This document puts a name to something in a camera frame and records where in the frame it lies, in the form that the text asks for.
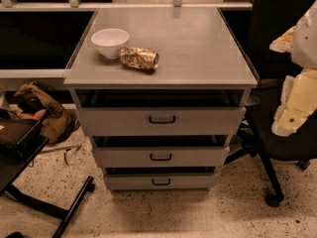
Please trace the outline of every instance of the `soda can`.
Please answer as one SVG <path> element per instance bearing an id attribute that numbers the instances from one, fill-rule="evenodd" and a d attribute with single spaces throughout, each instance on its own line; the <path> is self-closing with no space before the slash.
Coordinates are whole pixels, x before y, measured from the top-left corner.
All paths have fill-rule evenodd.
<path id="1" fill-rule="evenodd" d="M 124 46 L 120 50 L 120 61 L 127 67 L 156 70 L 159 67 L 159 54 L 143 48 Z"/>

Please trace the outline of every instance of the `white bowl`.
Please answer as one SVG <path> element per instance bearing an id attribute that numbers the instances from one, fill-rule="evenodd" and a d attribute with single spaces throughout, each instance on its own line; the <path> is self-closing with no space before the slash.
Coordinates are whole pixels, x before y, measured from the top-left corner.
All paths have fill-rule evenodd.
<path id="1" fill-rule="evenodd" d="M 128 44 L 129 34 L 121 29 L 104 29 L 91 37 L 96 50 L 107 59 L 117 59 L 120 50 Z"/>

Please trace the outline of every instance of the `gray countertop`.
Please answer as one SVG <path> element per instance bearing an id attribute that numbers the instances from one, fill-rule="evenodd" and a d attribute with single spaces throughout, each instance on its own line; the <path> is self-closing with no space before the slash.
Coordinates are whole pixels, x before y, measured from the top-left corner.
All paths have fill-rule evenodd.
<path id="1" fill-rule="evenodd" d="M 91 36 L 105 28 L 130 35 L 129 45 L 159 53 L 153 73 L 126 68 L 119 59 L 99 55 Z M 208 87 L 251 88 L 257 85 L 217 8 L 102 8 L 74 62 L 67 87 Z"/>

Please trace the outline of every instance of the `concrete floor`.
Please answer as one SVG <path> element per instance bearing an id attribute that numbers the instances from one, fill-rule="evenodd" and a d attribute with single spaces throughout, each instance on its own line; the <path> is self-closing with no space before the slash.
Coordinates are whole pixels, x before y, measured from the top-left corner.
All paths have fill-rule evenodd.
<path id="1" fill-rule="evenodd" d="M 306 172 L 294 163 L 274 163 L 285 201 L 270 208 L 264 195 L 270 183 L 259 157 L 245 156 L 220 171 L 207 190 L 107 190 L 81 128 L 67 142 L 81 149 L 40 154 L 15 181 L 22 192 L 69 208 L 88 176 L 96 185 L 86 194 L 62 237 L 317 237 L 317 162 Z M 29 238 L 52 237 L 59 220 L 0 197 L 0 237 L 14 231 Z"/>

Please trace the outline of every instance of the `drawer handle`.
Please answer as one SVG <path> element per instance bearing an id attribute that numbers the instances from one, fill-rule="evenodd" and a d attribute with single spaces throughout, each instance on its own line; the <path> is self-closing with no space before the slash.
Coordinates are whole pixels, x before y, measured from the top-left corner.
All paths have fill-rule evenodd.
<path id="1" fill-rule="evenodd" d="M 176 117 L 173 115 L 170 121 L 155 121 L 152 116 L 149 116 L 149 122 L 153 124 L 172 124 L 176 121 Z"/>
<path id="2" fill-rule="evenodd" d="M 171 160 L 171 154 L 169 154 L 168 158 L 154 158 L 153 154 L 150 154 L 150 159 L 154 162 L 167 162 Z"/>
<path id="3" fill-rule="evenodd" d="M 152 179 L 152 184 L 155 186 L 166 186 L 170 185 L 170 178 L 168 179 L 167 182 L 156 182 L 154 179 Z"/>

